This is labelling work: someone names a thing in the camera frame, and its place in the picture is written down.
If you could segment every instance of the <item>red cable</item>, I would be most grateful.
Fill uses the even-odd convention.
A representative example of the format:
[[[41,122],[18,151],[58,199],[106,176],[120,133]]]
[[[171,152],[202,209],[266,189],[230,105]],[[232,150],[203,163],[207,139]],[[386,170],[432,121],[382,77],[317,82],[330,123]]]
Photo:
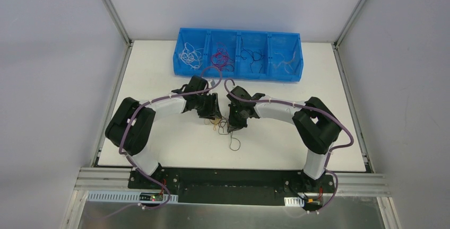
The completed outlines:
[[[166,185],[166,179],[162,179],[161,182],[164,186]],[[161,188],[161,192],[159,192],[159,195],[162,195],[164,193],[164,188]]]
[[[228,66],[233,67],[234,61],[230,58],[230,55],[228,54],[227,46],[225,46],[223,43],[218,42],[217,43],[217,52],[211,56],[211,64],[215,67],[217,67],[220,71],[228,70]]]

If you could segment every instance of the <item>metal sheet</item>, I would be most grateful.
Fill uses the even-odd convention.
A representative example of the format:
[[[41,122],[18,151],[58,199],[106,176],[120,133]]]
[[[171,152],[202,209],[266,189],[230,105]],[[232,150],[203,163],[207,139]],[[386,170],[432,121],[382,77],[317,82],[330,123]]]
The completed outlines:
[[[336,197],[319,215],[306,214],[297,207],[173,204],[146,211],[135,206],[106,219],[91,219],[108,215],[125,205],[86,202],[79,229],[385,228],[374,197]]]

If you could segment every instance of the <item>white cable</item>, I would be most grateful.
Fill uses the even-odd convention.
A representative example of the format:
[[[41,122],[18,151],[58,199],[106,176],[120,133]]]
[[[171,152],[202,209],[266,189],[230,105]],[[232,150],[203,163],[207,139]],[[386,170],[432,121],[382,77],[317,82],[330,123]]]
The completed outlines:
[[[195,49],[190,43],[186,42],[184,44],[184,49],[178,54],[178,58],[186,65],[190,66],[194,70],[200,69],[202,66],[202,53],[199,50],[203,48]]]
[[[274,52],[274,54],[281,55],[281,57],[283,57],[283,61],[280,62],[277,66],[275,66],[275,64],[273,64],[273,68],[274,69],[278,69],[278,67],[280,67],[281,64],[284,64],[284,70],[286,71],[287,74],[290,74],[289,71],[286,69],[286,66],[289,66],[292,69],[292,71],[294,71],[294,68],[292,68],[291,64],[295,60],[295,53],[296,53],[296,51],[294,51],[294,55],[292,55],[292,59],[290,61],[286,62],[286,60],[284,59],[283,54],[278,53],[278,52]]]

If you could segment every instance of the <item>white table surface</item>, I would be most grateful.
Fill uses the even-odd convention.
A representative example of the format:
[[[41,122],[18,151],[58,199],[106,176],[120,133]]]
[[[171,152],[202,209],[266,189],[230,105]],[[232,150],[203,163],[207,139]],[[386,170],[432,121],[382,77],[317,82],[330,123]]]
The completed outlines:
[[[188,83],[189,78],[174,75],[172,56],[175,44],[175,41],[134,42],[114,110],[128,96],[136,100],[151,100]],[[246,89],[250,95],[260,92],[291,101],[316,96],[356,136],[331,44],[302,43],[301,46],[304,70],[299,83],[236,80],[236,85]],[[229,100],[223,83],[214,92],[219,95],[222,115],[227,116]],[[152,126],[147,148],[162,166],[266,170],[303,168],[307,148],[294,125],[273,119],[249,119],[247,123],[247,128],[233,134],[241,141],[240,150],[234,152],[229,148],[229,135],[219,135],[212,125],[205,125],[196,111],[185,112],[158,120]],[[335,145],[348,142],[348,136],[342,131]],[[235,140],[232,147],[237,148]],[[129,166],[129,163],[118,154],[118,148],[106,139],[98,165]],[[365,171],[358,141],[349,148],[335,150],[328,169]]]

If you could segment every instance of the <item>white wall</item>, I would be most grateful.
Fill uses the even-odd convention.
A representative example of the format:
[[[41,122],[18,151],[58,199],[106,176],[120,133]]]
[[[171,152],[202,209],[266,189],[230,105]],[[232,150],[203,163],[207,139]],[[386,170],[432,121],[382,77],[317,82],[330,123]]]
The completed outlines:
[[[59,228],[121,40],[101,0],[0,0],[0,228]]]
[[[450,0],[369,0],[340,48],[403,228],[450,219]]]
[[[112,0],[131,38],[176,40],[180,27],[298,32],[335,41],[358,0]]]

